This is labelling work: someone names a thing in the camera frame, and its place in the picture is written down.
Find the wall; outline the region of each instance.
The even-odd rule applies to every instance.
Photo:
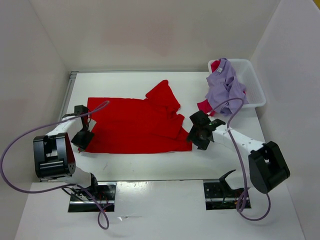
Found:
[[[30,0],[73,70],[206,70],[249,59],[280,0]]]
[[[288,187],[307,240],[320,228],[320,11],[282,0],[251,61],[267,104],[257,110],[266,140],[279,143]]]
[[[18,134],[57,120],[68,73],[26,0],[0,1],[0,152]],[[32,133],[8,152],[4,170],[16,185],[30,189],[35,180]],[[0,180],[1,239],[15,237],[27,194]]]

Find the cable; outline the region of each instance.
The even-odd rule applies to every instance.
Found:
[[[241,170],[242,170],[242,175],[243,175],[243,181],[244,181],[244,190],[243,190],[243,192],[241,193],[241,195],[238,198],[238,201],[236,203],[236,210],[244,219],[255,222],[255,221],[260,221],[260,220],[264,219],[269,214],[270,209],[271,209],[271,199],[270,199],[269,194],[267,193],[266,197],[268,199],[268,208],[267,208],[267,210],[266,210],[266,212],[265,212],[265,214],[263,216],[261,216],[259,218],[249,218],[249,217],[243,215],[242,212],[244,211],[244,209],[246,207],[246,204],[247,204],[247,197],[249,195],[248,194],[249,188],[248,188],[247,174],[246,174],[244,161],[243,161],[243,159],[241,157],[240,150],[238,148],[236,140],[235,140],[234,136],[232,135],[232,133],[230,131],[230,123],[231,123],[232,119],[234,119],[236,114],[240,111],[240,109],[243,107],[243,105],[245,104],[245,101],[240,97],[230,98],[228,100],[225,100],[225,101],[221,102],[218,106],[216,106],[214,109],[212,109],[212,111],[214,111],[215,109],[220,107],[222,104],[225,104],[225,103],[227,103],[229,101],[234,101],[234,100],[240,100],[241,101],[241,105],[239,106],[239,108],[229,118],[229,120],[228,120],[228,122],[226,124],[226,128],[228,129],[229,136],[230,136],[231,141],[232,141],[232,143],[234,145],[236,154],[237,154],[237,156],[239,158],[240,165],[241,165]]]
[[[44,129],[44,128],[47,128],[47,127],[50,127],[50,126],[55,126],[55,125],[62,124],[62,123],[68,122],[68,121],[72,121],[72,120],[77,119],[77,118],[82,118],[82,117],[91,115],[93,113],[96,113],[96,112],[104,109],[109,103],[110,103],[110,101],[108,101],[108,100],[104,101],[103,103],[101,103],[99,106],[97,106],[91,112],[84,113],[84,114],[81,114],[81,115],[78,115],[78,116],[75,116],[75,117],[71,117],[71,118],[66,119],[66,120],[61,120],[61,121],[58,121],[58,122],[54,122],[54,123],[49,123],[49,124],[45,124],[45,125],[42,125],[42,126],[38,126],[38,127],[35,127],[35,128],[33,128],[33,129],[29,130],[29,131],[26,131],[25,133],[23,133],[23,134],[19,135],[18,137],[16,137],[13,141],[11,141],[8,144],[8,146],[6,146],[6,148],[4,149],[4,151],[3,151],[2,155],[1,155],[1,158],[0,158],[0,174],[1,174],[1,177],[3,178],[4,182],[9,187],[11,187],[12,189],[14,189],[14,190],[16,190],[18,192],[21,192],[21,193],[25,193],[25,194],[41,194],[41,193],[46,193],[46,192],[50,192],[50,191],[57,190],[57,189],[62,189],[62,188],[74,186],[74,184],[65,184],[65,185],[56,186],[56,187],[53,187],[53,188],[49,188],[49,189],[45,189],[45,190],[39,190],[39,191],[29,191],[29,190],[21,189],[21,188],[15,186],[15,185],[13,185],[7,179],[7,177],[6,177],[5,173],[4,173],[4,159],[5,159],[5,156],[6,156],[7,152],[8,152],[8,150],[12,147],[12,145],[15,144],[16,141],[18,141],[19,139],[21,139],[25,135],[28,135],[28,134],[30,134],[32,132],[35,132],[37,130],[40,130],[40,129]],[[88,190],[86,190],[84,187],[82,187],[80,185],[77,185],[77,186],[80,189],[84,190],[92,198],[92,200],[97,205],[97,207],[99,208],[100,211],[103,211],[102,214],[103,214],[104,218],[106,219],[107,226],[106,227],[102,226],[101,223],[100,223],[100,219],[98,219],[98,224],[99,224],[100,228],[107,230],[109,228],[109,220],[108,220],[108,217],[107,217],[106,213],[104,212],[104,210],[101,208],[99,203],[93,198],[93,196],[88,192]]]

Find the purple garment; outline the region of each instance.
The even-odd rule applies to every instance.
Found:
[[[219,67],[206,78],[209,84],[209,92],[205,95],[205,98],[215,112],[228,116],[240,107],[240,100],[226,102],[215,109],[216,106],[225,100],[233,98],[242,98],[244,104],[248,104],[244,93],[246,86],[238,82],[236,71],[229,60],[221,58],[220,61]]]

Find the table surface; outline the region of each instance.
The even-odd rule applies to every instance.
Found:
[[[208,75],[208,72],[78,73],[66,108],[71,113],[75,105],[86,106],[89,97],[144,99],[148,91],[167,79],[181,105],[178,113],[185,116],[183,127],[189,131],[192,127],[189,116],[198,111],[197,103],[202,102],[208,92]],[[220,114],[215,117],[228,120]],[[233,119],[231,127],[253,139],[264,141],[254,108],[242,109]],[[193,146],[190,152],[94,154],[74,151],[74,154],[77,166],[93,173],[99,181],[216,179],[232,169],[238,170],[232,174],[236,179],[242,175],[235,152],[217,143],[211,143],[206,151]]]
[[[32,191],[61,183],[33,183]],[[249,190],[248,217],[262,216],[264,194]],[[270,192],[271,211],[259,222],[235,209],[206,210],[202,180],[118,182],[115,210],[108,212],[109,230],[97,224],[97,212],[68,213],[62,190],[29,194],[15,240],[304,240],[285,183]]]

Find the white basket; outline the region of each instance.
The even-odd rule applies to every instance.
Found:
[[[265,105],[266,97],[251,62],[247,59],[228,60],[236,72],[238,81],[246,87],[245,94],[249,103],[243,105],[243,108],[256,108]],[[210,60],[208,62],[210,74],[212,74],[211,64],[214,61],[215,60]]]

